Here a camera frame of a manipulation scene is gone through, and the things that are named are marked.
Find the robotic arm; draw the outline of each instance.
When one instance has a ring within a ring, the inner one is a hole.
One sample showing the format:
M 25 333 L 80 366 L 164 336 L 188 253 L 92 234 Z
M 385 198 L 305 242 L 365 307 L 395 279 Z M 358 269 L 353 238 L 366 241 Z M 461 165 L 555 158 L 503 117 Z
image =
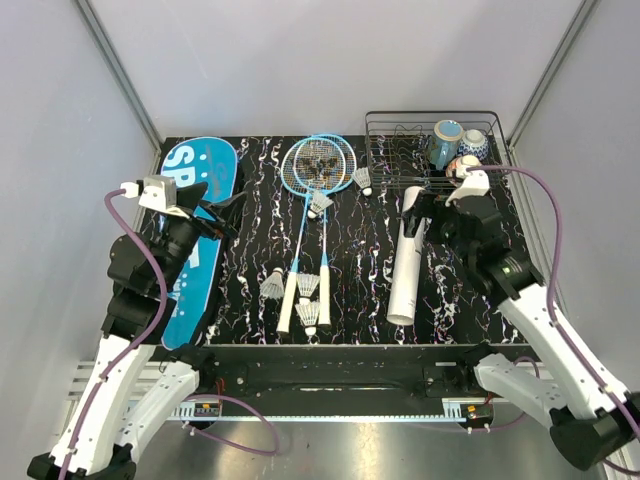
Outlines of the robotic arm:
M 547 287 L 531 259 L 509 248 L 502 217 L 486 195 L 482 171 L 458 172 L 462 185 L 449 197 L 421 191 L 403 212 L 405 237 L 415 236 L 423 218 L 431 224 L 431 243 L 450 247 L 462 261 L 473 287 L 484 295 L 527 339 L 553 376 L 555 386 L 514 367 L 504 355 L 482 344 L 458 365 L 463 382 L 478 385 L 518 406 L 548 428 L 560 453 L 587 470 L 632 440 L 629 422 L 613 395 L 640 420 L 640 395 L 630 393 L 589 350 L 557 306 L 554 322 L 547 310 Z M 599 387 L 559 332 L 563 328 L 578 351 L 607 385 Z
M 204 201 L 206 184 L 177 189 L 169 177 L 154 175 L 124 183 L 123 195 L 140 197 L 140 205 L 164 215 L 162 227 L 142 239 L 173 285 L 200 236 L 220 239 L 237 236 L 245 194 L 212 204 Z M 208 217 L 195 215 L 200 207 Z M 154 270 L 128 235 L 111 248 L 108 276 L 114 295 L 102 325 L 95 367 L 67 430 L 50 453 L 35 457 L 27 474 L 40 480 L 133 479 L 136 463 L 171 411 L 193 393 L 205 393 L 215 385 L 213 354 L 185 344 L 173 350 L 162 377 L 128 414 L 127 404 L 144 365 L 160 343 L 176 302 L 167 298 L 166 308 L 153 331 L 146 332 L 159 308 L 160 289 Z M 147 334 L 103 378 L 103 371 L 132 342 Z M 83 407 L 90 403 L 86 415 Z M 80 431 L 74 448 L 69 445 L 76 426 Z

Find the white wall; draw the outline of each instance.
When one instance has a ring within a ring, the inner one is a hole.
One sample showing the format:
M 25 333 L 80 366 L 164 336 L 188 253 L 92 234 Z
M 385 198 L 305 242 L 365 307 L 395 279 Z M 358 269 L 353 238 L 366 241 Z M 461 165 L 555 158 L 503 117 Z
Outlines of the white wall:
M 162 135 L 364 133 L 387 109 L 509 131 L 580 0 L 93 0 Z
M 602 2 L 516 145 L 564 213 L 560 282 L 576 329 L 640 388 L 640 2 Z M 553 215 L 531 186 L 551 246 Z
M 5 5 L 0 39 L 0 476 L 22 479 L 95 351 L 120 234 L 102 197 L 153 151 L 70 0 Z

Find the black and white marble pattern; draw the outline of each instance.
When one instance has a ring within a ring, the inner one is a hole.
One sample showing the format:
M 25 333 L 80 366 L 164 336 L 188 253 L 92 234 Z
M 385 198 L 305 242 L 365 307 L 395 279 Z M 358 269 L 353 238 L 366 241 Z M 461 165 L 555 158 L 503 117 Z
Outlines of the black and white marble pattern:
M 346 137 L 359 166 L 366 165 L 364 138 Z M 169 151 L 183 138 L 168 139 Z M 276 333 L 280 301 L 259 296 L 260 283 L 281 267 L 291 266 L 303 201 L 287 192 L 278 168 L 294 137 L 226 138 L 238 152 L 248 194 L 239 237 L 225 253 L 219 282 L 218 312 L 210 319 L 207 341 L 212 344 L 283 343 Z M 503 230 L 511 246 L 526 249 L 524 235 L 506 180 L 491 195 L 504 215 Z M 423 250 L 421 283 L 413 327 L 386 321 L 391 290 L 395 242 L 402 192 L 374 191 L 365 198 L 352 185 L 332 196 L 329 209 L 328 253 L 331 266 L 331 333 L 309 338 L 295 311 L 291 343 L 334 344 L 475 344 L 523 342 L 520 334 L 491 311 L 474 293 L 460 262 L 444 247 Z M 319 273 L 322 224 L 307 222 L 300 271 Z

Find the mug handle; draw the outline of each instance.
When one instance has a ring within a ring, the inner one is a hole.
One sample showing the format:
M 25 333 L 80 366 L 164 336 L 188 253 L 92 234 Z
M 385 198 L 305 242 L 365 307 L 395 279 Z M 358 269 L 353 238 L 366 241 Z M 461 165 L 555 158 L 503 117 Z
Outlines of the mug handle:
M 449 148 L 451 148 L 451 145 L 448 143 L 442 145 L 442 148 L 440 149 L 440 155 L 438 156 L 438 161 L 436 162 L 437 170 L 444 170 L 444 168 L 447 166 L 447 156 L 449 155 Z

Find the blue and white cup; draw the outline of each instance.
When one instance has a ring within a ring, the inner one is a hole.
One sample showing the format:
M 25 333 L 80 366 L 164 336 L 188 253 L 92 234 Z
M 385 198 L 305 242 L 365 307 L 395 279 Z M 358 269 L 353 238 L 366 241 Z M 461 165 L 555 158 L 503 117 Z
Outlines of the blue and white cup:
M 464 134 L 462 125 L 453 120 L 440 120 L 433 127 L 429 141 L 429 162 L 437 170 L 444 170 L 456 156 L 456 150 Z
M 458 157 L 473 155 L 484 162 L 489 156 L 489 141 L 480 130 L 467 130 L 460 140 L 456 153 Z

